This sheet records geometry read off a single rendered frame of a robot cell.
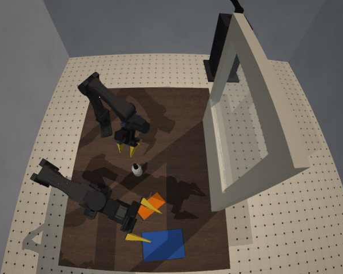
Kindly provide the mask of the clear glass window pane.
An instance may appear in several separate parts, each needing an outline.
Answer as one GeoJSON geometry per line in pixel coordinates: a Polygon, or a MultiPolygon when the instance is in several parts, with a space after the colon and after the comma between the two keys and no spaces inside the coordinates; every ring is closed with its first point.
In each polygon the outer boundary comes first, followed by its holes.
{"type": "Polygon", "coordinates": [[[232,40],[212,102],[226,189],[268,155],[232,40]]]}

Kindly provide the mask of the orange rectangular block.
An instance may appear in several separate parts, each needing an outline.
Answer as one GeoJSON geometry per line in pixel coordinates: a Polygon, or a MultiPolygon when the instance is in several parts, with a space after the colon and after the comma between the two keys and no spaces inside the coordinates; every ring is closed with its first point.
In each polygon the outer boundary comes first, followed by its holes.
{"type": "MultiPolygon", "coordinates": [[[[160,206],[162,206],[165,201],[163,200],[163,198],[161,198],[161,196],[156,193],[154,194],[150,199],[148,199],[148,202],[156,209],[158,209],[160,206]]],[[[144,206],[140,206],[138,213],[141,215],[141,217],[145,220],[147,217],[149,217],[153,212],[153,210],[150,210],[144,206]]]]}

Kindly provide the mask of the blue flat rectangular pad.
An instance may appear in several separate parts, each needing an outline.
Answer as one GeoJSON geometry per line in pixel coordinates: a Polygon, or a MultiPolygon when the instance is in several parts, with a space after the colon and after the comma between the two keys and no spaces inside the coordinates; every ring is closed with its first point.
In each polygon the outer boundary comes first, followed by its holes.
{"type": "Polygon", "coordinates": [[[182,229],[142,232],[144,261],[167,260],[185,257],[182,229]]]}

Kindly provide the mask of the beige window frame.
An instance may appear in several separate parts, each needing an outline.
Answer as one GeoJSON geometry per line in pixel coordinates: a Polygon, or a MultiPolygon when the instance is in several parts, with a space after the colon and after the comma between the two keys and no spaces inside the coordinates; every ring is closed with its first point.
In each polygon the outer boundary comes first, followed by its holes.
{"type": "Polygon", "coordinates": [[[232,14],[209,99],[213,101],[231,40],[252,95],[268,155],[221,194],[208,100],[203,126],[213,212],[246,200],[310,168],[300,133],[280,84],[253,30],[241,13],[232,14]]]}

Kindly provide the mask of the white spray bottle with black spray head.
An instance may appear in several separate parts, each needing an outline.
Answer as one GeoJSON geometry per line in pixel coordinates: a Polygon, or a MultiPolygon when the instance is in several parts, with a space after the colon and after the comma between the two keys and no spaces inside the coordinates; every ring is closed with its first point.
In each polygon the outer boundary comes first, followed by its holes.
{"type": "Polygon", "coordinates": [[[134,163],[132,167],[132,171],[134,172],[135,176],[142,175],[142,168],[139,164],[134,163]]]}

